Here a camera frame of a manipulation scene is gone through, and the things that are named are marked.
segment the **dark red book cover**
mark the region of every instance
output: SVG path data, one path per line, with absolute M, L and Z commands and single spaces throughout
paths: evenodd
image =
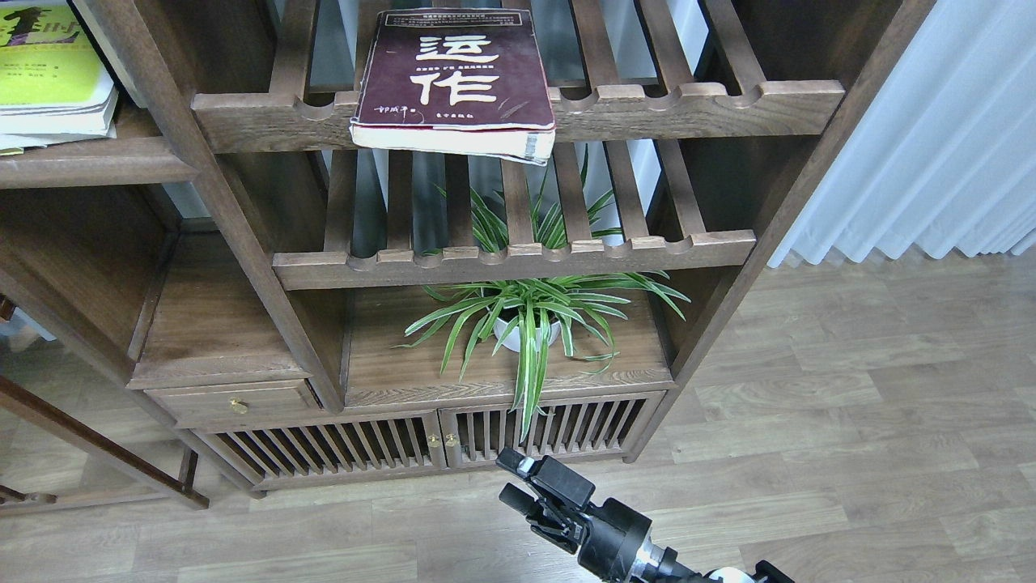
M 531 14 L 508 8 L 381 12 L 352 122 L 553 128 Z

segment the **laminate floor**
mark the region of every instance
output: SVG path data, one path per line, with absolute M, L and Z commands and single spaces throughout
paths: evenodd
M 42 385 L 95 417 L 121 407 L 89 383 Z M 0 421 L 9 461 L 32 436 Z M 145 426 L 111 431 L 162 443 Z M 75 456 L 37 466 L 89 473 Z M 767 270 L 640 461 L 574 467 L 698 570 L 766 558 L 800 583 L 1036 581 L 1036 252 Z M 0 581 L 593 581 L 496 500 L 505 482 L 252 500 L 203 465 L 207 512 L 0 520 Z

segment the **stack of books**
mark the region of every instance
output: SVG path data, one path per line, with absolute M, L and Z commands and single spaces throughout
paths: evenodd
M 0 0 L 0 153 L 114 137 L 117 95 L 65 2 Z

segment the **drawer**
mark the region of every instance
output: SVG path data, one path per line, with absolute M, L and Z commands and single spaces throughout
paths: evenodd
M 149 389 L 148 396 L 176 418 L 177 428 L 222 421 L 240 424 L 319 410 L 305 379 Z

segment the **wooden panel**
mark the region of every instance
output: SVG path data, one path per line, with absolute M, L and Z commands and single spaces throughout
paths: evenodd
M 223 237 L 182 235 L 130 387 L 306 376 Z
M 263 480 L 256 490 L 421 475 L 445 468 L 434 411 L 349 416 L 319 426 L 236 431 L 215 437 L 260 471 Z
M 622 455 L 636 443 L 639 430 L 662 400 L 662 391 L 582 400 L 545 400 L 527 438 L 519 442 L 520 421 L 508 407 L 439 410 L 451 468 L 492 465 L 503 447 L 523 456 L 554 458 Z M 451 443 L 451 435 L 456 439 Z
M 162 260 L 166 231 L 128 186 L 10 190 L 0 194 L 5 293 L 29 314 L 59 312 L 121 369 Z M 87 329 L 103 337 L 97 339 Z
M 255 417 L 292 415 L 318 409 L 309 386 L 301 380 L 149 389 L 146 392 L 176 417 L 177 428 L 221 421 L 246 426 Z

